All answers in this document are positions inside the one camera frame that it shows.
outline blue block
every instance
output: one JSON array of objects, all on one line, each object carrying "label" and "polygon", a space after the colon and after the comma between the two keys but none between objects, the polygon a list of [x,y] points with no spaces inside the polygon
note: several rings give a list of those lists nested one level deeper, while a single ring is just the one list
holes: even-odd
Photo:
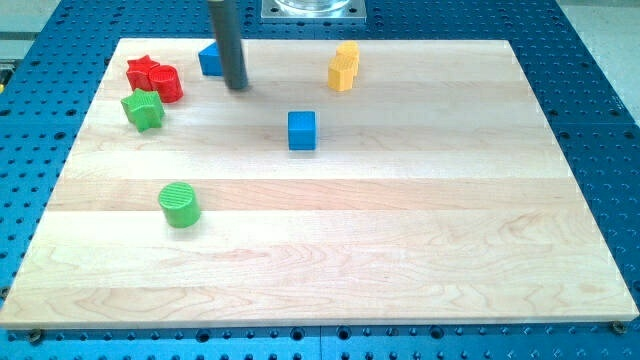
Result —
[{"label": "blue block", "polygon": [[313,111],[289,112],[289,150],[316,149],[316,113]]},{"label": "blue block", "polygon": [[213,43],[198,53],[202,75],[222,76],[222,64],[220,63],[220,53],[218,44]]}]

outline wooden board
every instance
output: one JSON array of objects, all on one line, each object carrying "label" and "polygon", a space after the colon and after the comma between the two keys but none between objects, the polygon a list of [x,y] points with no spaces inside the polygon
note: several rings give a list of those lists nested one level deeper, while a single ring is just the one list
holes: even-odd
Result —
[{"label": "wooden board", "polygon": [[[251,88],[200,74],[210,40],[124,39],[0,320],[129,328],[631,320],[638,315],[507,42],[244,43]],[[175,65],[185,97],[139,134],[126,60]],[[290,110],[318,149],[287,150]],[[204,210],[169,228],[187,181]]]}]

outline plastic block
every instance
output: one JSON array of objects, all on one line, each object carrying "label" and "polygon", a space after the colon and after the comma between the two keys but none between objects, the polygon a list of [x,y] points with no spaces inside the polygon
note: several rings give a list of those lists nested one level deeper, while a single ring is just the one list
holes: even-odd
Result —
[{"label": "plastic block", "polygon": [[329,64],[329,87],[335,91],[351,90],[355,68],[356,61],[353,58],[336,55]]},{"label": "plastic block", "polygon": [[356,68],[353,71],[353,76],[358,76],[358,67],[360,65],[360,49],[358,48],[357,42],[349,40],[341,43],[336,49],[336,55],[344,55],[353,58],[356,61]]},{"label": "plastic block", "polygon": [[315,150],[316,113],[291,111],[288,120],[289,150]]},{"label": "plastic block", "polygon": [[154,67],[160,66],[160,63],[151,60],[149,55],[145,55],[140,59],[129,60],[127,63],[129,64],[127,79],[129,79],[129,84],[131,84],[131,90],[153,90],[149,82],[149,71]]},{"label": "plastic block", "polygon": [[167,223],[175,228],[191,226],[200,219],[200,207],[191,185],[174,182],[165,186],[158,195]]},{"label": "plastic block", "polygon": [[220,53],[218,44],[213,43],[198,53],[202,75],[222,76],[222,64],[220,63]]},{"label": "plastic block", "polygon": [[129,122],[135,124],[139,132],[162,127],[164,108],[156,91],[135,89],[132,95],[120,100],[120,103]]},{"label": "plastic block", "polygon": [[178,78],[178,70],[173,66],[156,66],[149,72],[151,88],[158,92],[163,103],[172,103],[182,98],[182,85]]}]

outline metal rod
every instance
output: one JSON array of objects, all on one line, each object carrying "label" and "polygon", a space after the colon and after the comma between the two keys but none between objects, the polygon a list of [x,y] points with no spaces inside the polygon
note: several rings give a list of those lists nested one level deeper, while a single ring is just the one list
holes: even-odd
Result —
[{"label": "metal rod", "polygon": [[207,0],[207,3],[213,20],[225,84],[229,89],[244,89],[249,80],[242,54],[236,3],[234,0]]}]

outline green cylinder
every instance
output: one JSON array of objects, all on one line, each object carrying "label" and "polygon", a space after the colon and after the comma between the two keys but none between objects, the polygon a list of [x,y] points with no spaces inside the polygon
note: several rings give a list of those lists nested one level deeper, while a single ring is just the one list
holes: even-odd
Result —
[{"label": "green cylinder", "polygon": [[187,183],[174,182],[165,186],[158,202],[169,225],[175,228],[191,226],[200,219],[200,207],[193,187]]}]

